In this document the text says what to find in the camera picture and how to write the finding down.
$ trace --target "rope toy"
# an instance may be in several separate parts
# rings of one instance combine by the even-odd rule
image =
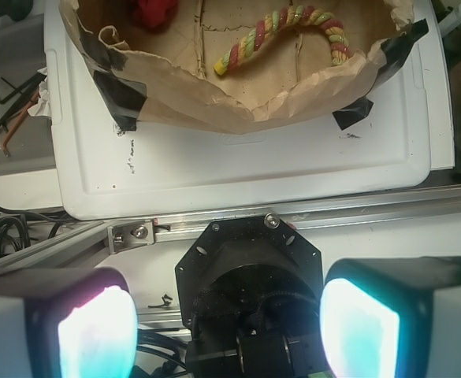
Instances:
[[[268,14],[265,20],[256,24],[256,28],[243,37],[231,50],[214,65],[214,71],[223,76],[227,71],[240,67],[251,58],[253,53],[260,50],[262,44],[281,30],[294,25],[318,26],[328,36],[332,44],[332,63],[342,65],[351,57],[349,41],[344,32],[344,26],[335,19],[333,13],[315,9],[313,6],[290,6],[280,11]]]

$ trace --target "led light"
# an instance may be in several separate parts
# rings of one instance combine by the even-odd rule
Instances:
[[[320,322],[326,358],[335,376],[395,376],[398,313],[339,278],[325,286]]]
[[[137,325],[134,302],[118,286],[75,308],[58,325],[62,378],[128,377]]]

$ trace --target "screw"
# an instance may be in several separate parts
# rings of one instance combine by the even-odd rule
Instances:
[[[115,244],[123,244],[125,243],[124,239],[123,239],[123,232],[116,232],[114,235],[113,235],[113,243]]]
[[[146,228],[146,226],[140,225],[134,228],[131,234],[136,239],[145,239],[148,236],[148,229]]]
[[[279,219],[279,217],[275,214],[267,214],[265,215],[264,223],[265,226],[274,230],[279,227],[279,224],[281,224],[281,219]]]

